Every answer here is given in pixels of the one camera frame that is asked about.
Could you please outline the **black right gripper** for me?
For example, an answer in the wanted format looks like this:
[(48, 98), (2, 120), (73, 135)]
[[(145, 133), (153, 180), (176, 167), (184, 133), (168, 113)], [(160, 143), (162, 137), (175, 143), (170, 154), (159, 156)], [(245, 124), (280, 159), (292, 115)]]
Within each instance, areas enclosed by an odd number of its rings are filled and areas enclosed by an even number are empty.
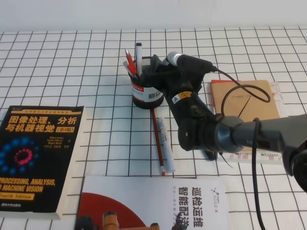
[(144, 83), (161, 91), (173, 113), (203, 113), (204, 103), (198, 96), (204, 74), (180, 71), (167, 59), (151, 57), (142, 73)]

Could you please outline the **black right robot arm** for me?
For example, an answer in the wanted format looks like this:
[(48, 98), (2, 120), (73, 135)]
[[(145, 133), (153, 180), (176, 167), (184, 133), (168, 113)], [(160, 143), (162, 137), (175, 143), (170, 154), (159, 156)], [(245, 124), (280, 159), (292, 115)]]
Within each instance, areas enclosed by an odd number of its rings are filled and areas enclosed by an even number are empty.
[(278, 152), (286, 173), (306, 190), (307, 116), (244, 122), (235, 116), (215, 115), (198, 92), (204, 75), (216, 71), (209, 61), (171, 52), (165, 60), (150, 57), (142, 77), (163, 93), (184, 150), (237, 153), (244, 147), (256, 147)]

